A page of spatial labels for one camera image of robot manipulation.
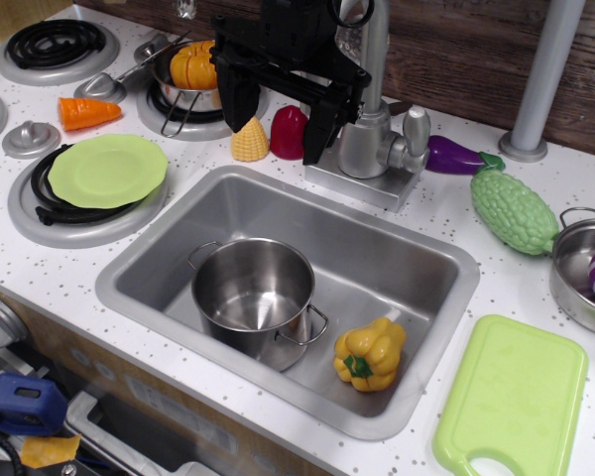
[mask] faucet handle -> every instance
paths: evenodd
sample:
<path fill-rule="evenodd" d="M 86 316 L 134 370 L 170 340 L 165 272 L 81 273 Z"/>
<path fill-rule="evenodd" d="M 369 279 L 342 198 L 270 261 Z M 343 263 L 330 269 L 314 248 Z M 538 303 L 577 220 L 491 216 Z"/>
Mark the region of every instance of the faucet handle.
<path fill-rule="evenodd" d="M 404 117 L 404 140 L 412 157 L 420 157 L 425 153 L 429 132 L 429 115 L 425 109 L 419 106 L 411 107 Z"/>

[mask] toy orange squash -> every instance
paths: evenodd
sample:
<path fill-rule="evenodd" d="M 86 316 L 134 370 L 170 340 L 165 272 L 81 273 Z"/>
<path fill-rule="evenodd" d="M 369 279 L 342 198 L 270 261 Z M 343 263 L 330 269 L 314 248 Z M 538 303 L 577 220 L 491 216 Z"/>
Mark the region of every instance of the toy orange squash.
<path fill-rule="evenodd" d="M 170 74 L 180 89 L 215 89 L 216 70 L 209 62 L 214 42 L 196 42 L 181 48 L 170 61 Z"/>

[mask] cooking pot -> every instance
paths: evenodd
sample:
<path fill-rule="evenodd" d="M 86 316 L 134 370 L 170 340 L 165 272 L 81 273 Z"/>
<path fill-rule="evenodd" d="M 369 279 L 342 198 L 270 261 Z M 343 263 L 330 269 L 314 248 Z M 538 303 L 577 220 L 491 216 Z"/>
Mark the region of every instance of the cooking pot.
<path fill-rule="evenodd" d="M 189 112 L 212 112 L 222 109 L 218 89 L 180 89 L 175 87 L 170 74 L 170 61 L 192 42 L 180 43 L 168 52 L 158 56 L 150 64 L 150 72 L 159 83 L 161 93 L 172 108 Z"/>
<path fill-rule="evenodd" d="M 197 267 L 192 257 L 215 246 Z M 189 255 L 196 269 L 191 293 L 205 332 L 282 372 L 325 332 L 328 318 L 310 303 L 315 276 L 304 255 L 264 238 L 225 245 L 212 241 Z M 310 312 L 324 324 L 311 337 Z"/>
<path fill-rule="evenodd" d="M 588 266 L 595 254 L 595 218 L 566 225 L 571 211 L 595 209 L 574 207 L 563 211 L 563 230 L 553 245 L 553 265 L 549 278 L 551 294 L 558 305 L 580 324 L 595 331 L 595 293 L 588 279 Z"/>

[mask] pot handle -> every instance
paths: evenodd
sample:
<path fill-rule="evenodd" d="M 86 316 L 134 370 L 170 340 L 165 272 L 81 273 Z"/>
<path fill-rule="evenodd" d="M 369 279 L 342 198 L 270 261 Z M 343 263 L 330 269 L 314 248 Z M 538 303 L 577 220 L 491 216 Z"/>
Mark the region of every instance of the pot handle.
<path fill-rule="evenodd" d="M 293 344 L 299 345 L 300 347 L 304 346 L 304 345 L 308 345 L 308 344 L 312 344 L 314 341 L 316 341 L 319 337 L 322 336 L 322 334 L 326 331 L 326 329 L 328 328 L 328 317 L 326 317 L 317 307 L 315 307 L 313 304 L 309 304 L 306 307 L 306 312 L 309 312 L 311 309 L 313 309 L 315 312 L 317 312 L 319 314 L 319 316 L 324 319 L 324 326 L 321 328 L 321 330 L 319 332 L 317 332 L 317 335 L 315 335 L 312 339 L 308 339 L 306 342 L 299 342 L 298 340 L 295 340 L 291 337 L 288 337 L 287 335 L 284 335 L 282 332 L 278 331 L 276 333 L 276 339 L 278 337 L 283 337 L 285 339 L 287 339 L 289 342 L 292 342 Z"/>
<path fill-rule="evenodd" d="M 174 132 L 173 134 L 166 134 L 166 127 L 168 127 L 168 124 L 171 122 L 172 115 L 177 110 L 177 104 L 179 103 L 179 99 L 182 96 L 182 94 L 183 94 L 183 91 L 182 90 L 178 92 L 177 98 L 175 99 L 175 103 L 170 108 L 170 111 L 168 111 L 168 117 L 166 117 L 166 122 L 164 122 L 163 123 L 163 126 L 161 127 L 161 135 L 163 137 L 167 137 L 168 139 L 171 139 L 172 137 L 176 137 L 180 133 L 180 131 L 182 131 L 182 128 L 187 123 L 187 118 L 189 117 L 189 114 L 191 114 L 191 110 L 194 108 L 194 104 L 196 104 L 196 101 L 200 97 L 200 91 L 198 91 L 196 93 L 196 95 L 194 96 L 193 101 L 191 101 L 191 104 L 189 105 L 189 107 L 185 111 L 185 115 L 180 120 L 180 124 L 178 125 L 177 131 Z"/>
<path fill-rule="evenodd" d="M 559 221 L 562 222 L 562 227 L 566 228 L 566 222 L 564 221 L 564 215 L 566 213 L 568 213 L 569 211 L 592 211 L 593 213 L 595 213 L 595 208 L 590 208 L 587 206 L 574 206 L 572 208 L 568 208 L 567 210 L 562 211 L 559 214 Z"/>
<path fill-rule="evenodd" d="M 207 247 L 207 246 L 215 246 L 217 248 L 220 248 L 222 245 L 222 243 L 220 243 L 219 241 L 209 241 L 207 243 L 203 243 L 200 246 L 197 246 L 196 248 L 194 248 L 194 250 L 189 253 L 189 256 L 187 257 L 187 263 L 191 266 L 191 268 L 195 271 L 198 271 L 198 268 L 196 267 L 196 265 L 191 261 L 191 257 L 194 256 L 196 253 L 198 253 L 200 250 L 202 250 L 203 248 Z"/>

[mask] sink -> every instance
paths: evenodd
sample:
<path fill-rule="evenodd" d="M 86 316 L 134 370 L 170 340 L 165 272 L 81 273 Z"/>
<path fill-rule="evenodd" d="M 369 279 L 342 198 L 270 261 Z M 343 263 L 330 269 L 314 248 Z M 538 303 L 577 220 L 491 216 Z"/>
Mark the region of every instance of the sink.
<path fill-rule="evenodd" d="M 187 258 L 199 245 L 262 237 L 301 251 L 315 273 L 312 303 L 328 329 L 280 373 L 202 331 Z M 478 284 L 474 259 L 453 245 L 242 166 L 216 169 L 114 259 L 96 293 L 159 332 L 354 437 L 390 437 L 407 424 Z M 332 367 L 344 331 L 379 316 L 408 334 L 387 390 L 362 394 Z M 313 317 L 313 333 L 321 319 Z"/>

